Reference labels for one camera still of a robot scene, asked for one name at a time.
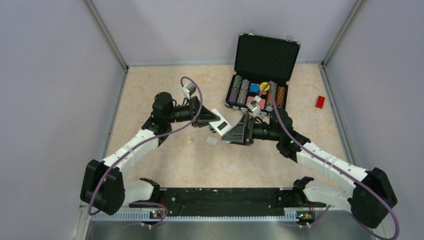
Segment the gray wall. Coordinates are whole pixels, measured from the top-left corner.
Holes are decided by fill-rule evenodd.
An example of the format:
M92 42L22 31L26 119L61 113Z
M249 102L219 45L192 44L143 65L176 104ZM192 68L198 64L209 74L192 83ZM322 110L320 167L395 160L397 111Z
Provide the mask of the gray wall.
M122 77L83 1L0 1L0 239L69 239Z
M368 1L328 65L362 167L386 171L402 240L424 225L424 1Z
M234 63L239 33L301 42L321 61L355 0L93 0L126 63Z

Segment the open case lid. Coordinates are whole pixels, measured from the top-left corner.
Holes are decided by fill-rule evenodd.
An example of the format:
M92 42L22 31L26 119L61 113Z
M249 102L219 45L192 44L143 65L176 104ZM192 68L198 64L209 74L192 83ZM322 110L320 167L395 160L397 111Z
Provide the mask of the open case lid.
M292 76L300 48L296 41L242 33L234 70L247 78L285 84Z

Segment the yellow poker chip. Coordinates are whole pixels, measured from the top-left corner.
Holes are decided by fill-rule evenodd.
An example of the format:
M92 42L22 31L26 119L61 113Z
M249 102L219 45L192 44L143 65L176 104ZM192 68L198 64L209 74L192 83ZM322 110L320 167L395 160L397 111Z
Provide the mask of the yellow poker chip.
M263 90L268 82L264 81L260 84L260 89ZM268 85L265 89L265 91L268 91L270 89L270 86Z

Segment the black bracket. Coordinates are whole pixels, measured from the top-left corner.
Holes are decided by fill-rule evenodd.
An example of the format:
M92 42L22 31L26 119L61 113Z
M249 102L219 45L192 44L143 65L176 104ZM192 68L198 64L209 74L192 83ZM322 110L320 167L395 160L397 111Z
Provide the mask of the black bracket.
M386 173L377 167L366 173L368 175L361 182L378 194L390 208L393 208L398 203L398 199ZM371 193L356 183L355 185L352 198L347 200L351 205L350 210L358 221L375 229L389 211Z
M90 203L97 184L99 184L100 179L108 168L103 161L100 162L94 159L87 164L79 196L81 201ZM124 199L125 190L122 173L118 167L115 167L107 174L105 181L101 184L100 190L94 199L93 207L108 215L113 215L122 206Z

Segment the metal plate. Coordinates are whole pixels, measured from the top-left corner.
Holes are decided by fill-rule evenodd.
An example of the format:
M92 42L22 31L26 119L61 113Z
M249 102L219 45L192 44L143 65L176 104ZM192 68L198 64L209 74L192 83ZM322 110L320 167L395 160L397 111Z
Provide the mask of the metal plate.
M352 217L332 210L311 229L282 226L277 221L168 221L149 230L134 221L91 221L86 240L371 240Z

